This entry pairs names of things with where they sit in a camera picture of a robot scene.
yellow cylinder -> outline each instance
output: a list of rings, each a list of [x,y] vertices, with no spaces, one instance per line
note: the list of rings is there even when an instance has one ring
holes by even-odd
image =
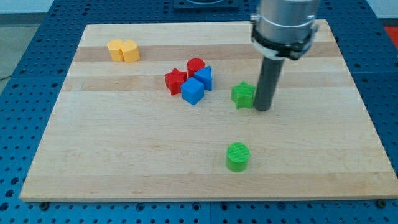
[[[122,47],[122,53],[125,62],[136,62],[140,59],[138,46],[132,40],[125,41]]]
[[[123,40],[112,40],[107,45],[109,54],[114,62],[122,62],[124,61],[122,47],[123,47]]]

green cylinder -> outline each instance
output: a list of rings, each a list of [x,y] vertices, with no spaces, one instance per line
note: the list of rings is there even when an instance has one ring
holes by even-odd
[[[232,143],[226,151],[226,166],[232,172],[242,172],[248,166],[250,152],[240,142]]]

wooden table surface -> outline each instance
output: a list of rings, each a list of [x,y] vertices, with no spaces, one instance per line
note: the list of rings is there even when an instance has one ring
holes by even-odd
[[[26,178],[26,202],[397,198],[398,181],[326,21],[312,49],[286,60],[272,108],[234,108],[262,55],[248,22],[88,25]],[[136,63],[106,43],[132,39]],[[164,74],[202,58],[213,91],[192,106]],[[242,142],[248,168],[226,149]]]

red cylinder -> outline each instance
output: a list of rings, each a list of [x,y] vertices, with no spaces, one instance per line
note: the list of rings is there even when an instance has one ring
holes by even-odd
[[[205,67],[205,62],[200,58],[193,58],[187,63],[188,78],[193,77],[196,71],[199,71]]]

red star block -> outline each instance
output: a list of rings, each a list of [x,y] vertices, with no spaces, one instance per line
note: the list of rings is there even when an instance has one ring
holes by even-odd
[[[166,87],[170,90],[172,95],[181,93],[181,84],[187,81],[187,73],[178,69],[173,69],[172,72],[164,75]]]

